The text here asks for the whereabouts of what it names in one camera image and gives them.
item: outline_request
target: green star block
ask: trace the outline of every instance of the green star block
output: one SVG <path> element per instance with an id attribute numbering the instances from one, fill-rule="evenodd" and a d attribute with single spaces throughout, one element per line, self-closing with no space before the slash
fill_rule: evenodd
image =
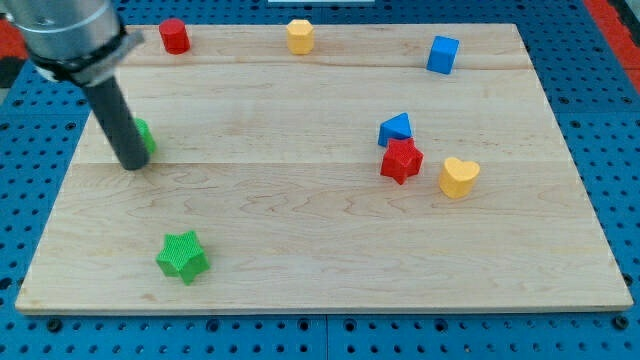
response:
<path id="1" fill-rule="evenodd" d="M 191 284 L 196 275 L 209 269 L 209 261 L 193 230 L 181 235 L 166 234 L 164 249 L 158 254 L 156 262 L 165 276 L 180 277 L 185 285 Z"/>
<path id="2" fill-rule="evenodd" d="M 133 121 L 136 123 L 136 128 L 138 129 L 140 136 L 142 136 L 142 141 L 144 142 L 144 146 L 147 148 L 147 151 L 149 154 L 153 154 L 154 151 L 156 151 L 156 142 L 153 140 L 153 136 L 151 136 L 149 125 L 147 125 L 146 121 L 139 118 L 135 118 Z"/>

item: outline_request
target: yellow block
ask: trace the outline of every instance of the yellow block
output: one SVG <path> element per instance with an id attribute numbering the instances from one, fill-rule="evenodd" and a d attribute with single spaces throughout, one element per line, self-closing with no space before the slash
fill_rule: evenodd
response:
<path id="1" fill-rule="evenodd" d="M 313 49 L 313 26 L 307 20 L 291 20 L 287 25 L 287 47 L 292 54 L 306 55 Z"/>
<path id="2" fill-rule="evenodd" d="M 444 161 L 438 184 L 445 195 L 458 199 L 471 192 L 479 173 L 478 163 L 450 157 Z"/>

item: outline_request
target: blue triangular prism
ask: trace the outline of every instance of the blue triangular prism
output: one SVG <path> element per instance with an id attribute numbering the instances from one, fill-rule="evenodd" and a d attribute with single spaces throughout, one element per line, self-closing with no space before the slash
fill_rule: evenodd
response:
<path id="1" fill-rule="evenodd" d="M 411 125 L 409 115 L 402 113 L 380 124 L 378 135 L 378 145 L 387 146 L 387 141 L 391 139 L 404 140 L 411 137 Z"/>

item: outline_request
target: red star block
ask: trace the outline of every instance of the red star block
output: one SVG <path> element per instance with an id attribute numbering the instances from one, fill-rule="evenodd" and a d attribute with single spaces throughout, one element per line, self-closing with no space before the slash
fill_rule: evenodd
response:
<path id="1" fill-rule="evenodd" d="M 420 172 L 423 157 L 424 155 L 413 144 L 413 138 L 389 139 L 380 174 L 390 176 L 402 185 L 409 176 Z"/>

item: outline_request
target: heart-shaped block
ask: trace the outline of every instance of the heart-shaped block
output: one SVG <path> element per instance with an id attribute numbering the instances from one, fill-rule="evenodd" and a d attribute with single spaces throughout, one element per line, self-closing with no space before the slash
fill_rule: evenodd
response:
<path id="1" fill-rule="evenodd" d="M 438 184 L 442 192 L 452 199 L 467 196 L 480 174 L 480 165 L 450 157 L 444 160 Z"/>

